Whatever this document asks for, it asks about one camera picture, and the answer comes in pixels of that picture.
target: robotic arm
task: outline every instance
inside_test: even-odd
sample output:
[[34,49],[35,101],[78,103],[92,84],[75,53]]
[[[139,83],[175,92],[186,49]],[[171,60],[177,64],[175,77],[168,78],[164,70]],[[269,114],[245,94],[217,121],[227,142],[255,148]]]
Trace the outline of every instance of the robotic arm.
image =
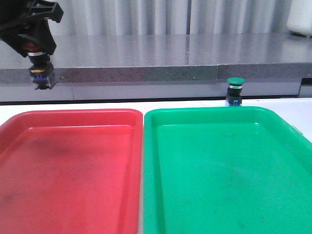
[[56,44],[48,21],[59,23],[63,11],[57,2],[45,0],[0,0],[0,39],[23,57],[29,57],[29,68],[35,89],[52,89],[54,67],[50,56]]

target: plastic tray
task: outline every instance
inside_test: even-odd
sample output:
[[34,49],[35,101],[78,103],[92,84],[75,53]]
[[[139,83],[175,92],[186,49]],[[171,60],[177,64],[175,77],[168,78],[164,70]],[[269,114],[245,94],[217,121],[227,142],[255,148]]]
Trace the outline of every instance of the plastic tray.
[[0,126],[0,233],[136,234],[142,114],[37,111]]
[[258,107],[145,117],[145,234],[311,234],[312,144]]

